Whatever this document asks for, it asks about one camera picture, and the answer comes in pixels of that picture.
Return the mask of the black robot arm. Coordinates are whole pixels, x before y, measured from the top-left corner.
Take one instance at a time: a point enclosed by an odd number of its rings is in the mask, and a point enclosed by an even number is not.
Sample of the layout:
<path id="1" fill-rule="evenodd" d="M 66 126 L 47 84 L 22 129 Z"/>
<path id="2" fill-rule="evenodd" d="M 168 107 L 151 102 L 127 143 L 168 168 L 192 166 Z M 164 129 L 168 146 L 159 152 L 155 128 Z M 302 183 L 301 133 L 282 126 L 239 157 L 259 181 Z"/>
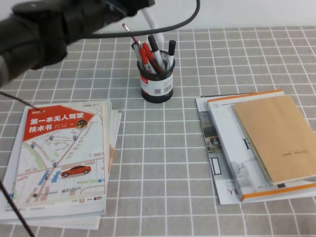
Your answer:
<path id="1" fill-rule="evenodd" d="M 33 0 L 21 2 L 0 22 L 0 84 L 27 70 L 62 61 L 67 46 L 138 10 L 153 0 Z"/>

